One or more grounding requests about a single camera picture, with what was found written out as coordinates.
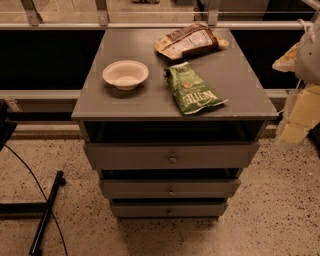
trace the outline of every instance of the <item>drawer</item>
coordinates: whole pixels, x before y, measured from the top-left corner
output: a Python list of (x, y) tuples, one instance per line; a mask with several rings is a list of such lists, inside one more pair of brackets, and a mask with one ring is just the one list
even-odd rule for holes
[(205, 180), (101, 180), (106, 198), (228, 198), (239, 179)]
[(216, 217), (223, 215), (225, 202), (155, 202), (111, 203), (111, 211), (119, 218), (146, 217)]
[(88, 143), (85, 152), (95, 170), (245, 168), (259, 148), (239, 145)]

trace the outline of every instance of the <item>glass railing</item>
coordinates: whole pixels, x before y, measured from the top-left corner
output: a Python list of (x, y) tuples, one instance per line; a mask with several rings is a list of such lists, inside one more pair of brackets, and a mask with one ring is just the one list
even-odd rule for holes
[(1, 25), (311, 20), (320, 0), (0, 0)]

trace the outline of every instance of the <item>black stand leg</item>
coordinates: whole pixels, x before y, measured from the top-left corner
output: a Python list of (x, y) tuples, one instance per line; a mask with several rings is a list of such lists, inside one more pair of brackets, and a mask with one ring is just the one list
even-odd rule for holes
[(47, 206), (44, 209), (44, 212), (42, 214), (42, 217), (41, 217), (38, 229), (37, 229), (37, 232), (34, 236), (34, 240), (33, 240), (32, 246), (30, 248), (29, 255), (32, 255), (32, 256), (41, 256), (42, 255), (42, 251), (39, 249), (39, 247), (40, 247), (41, 240), (43, 238), (44, 231), (45, 231), (46, 225), (48, 223), (48, 220), (49, 220), (49, 217), (51, 214), (52, 206), (53, 206), (54, 200), (56, 198), (56, 195), (58, 193), (59, 186), (64, 186), (65, 184), (66, 184), (66, 181), (63, 178), (63, 171), (58, 171), (56, 178), (55, 178), (55, 181), (53, 183), (52, 189), (51, 189), (51, 193), (48, 198)]

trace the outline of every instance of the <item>drawer knob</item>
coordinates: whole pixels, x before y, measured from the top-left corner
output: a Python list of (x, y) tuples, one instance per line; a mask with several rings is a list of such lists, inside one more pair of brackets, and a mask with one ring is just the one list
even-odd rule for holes
[(174, 155), (171, 155), (170, 158), (169, 158), (169, 162), (171, 164), (175, 164), (177, 162), (177, 158)]

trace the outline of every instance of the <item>metal stand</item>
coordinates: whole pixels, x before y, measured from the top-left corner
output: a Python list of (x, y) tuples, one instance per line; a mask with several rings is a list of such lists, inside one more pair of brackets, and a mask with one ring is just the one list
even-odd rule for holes
[(56, 174), (56, 178), (53, 183), (53, 186), (51, 188), (48, 201), (46, 203), (0, 204), (0, 214), (5, 215), (6, 217), (9, 217), (9, 215), (20, 216), (20, 217), (21, 216), (35, 217), (32, 214), (39, 215), (39, 213), (42, 213), (37, 232), (34, 236), (33, 243), (29, 251), (29, 255), (32, 255), (32, 256), (42, 255), (42, 251), (39, 249), (39, 247), (44, 235), (46, 225), (50, 217), (52, 206), (56, 198), (56, 195), (58, 193), (59, 187), (64, 186), (65, 184), (66, 184), (66, 180), (63, 178), (63, 171), (58, 171)]
[[(0, 100), (0, 151), (11, 137), (14, 132), (17, 123), (6, 121), (8, 105), (5, 101)], [(47, 226), (51, 210), (53, 207), (54, 200), (57, 196), (58, 189), (60, 186), (64, 186), (66, 180), (63, 178), (63, 171), (58, 171), (56, 178), (51, 188), (50, 195), (46, 202), (42, 203), (11, 203), (1, 204), (0, 203), (0, 217), (4, 218), (22, 218), (22, 217), (39, 217), (41, 214), (40, 223), (38, 225), (37, 232), (34, 236), (33, 243), (31, 245), (29, 255), (41, 256), (42, 251), (39, 249), (41, 240), (44, 235), (45, 228)]]

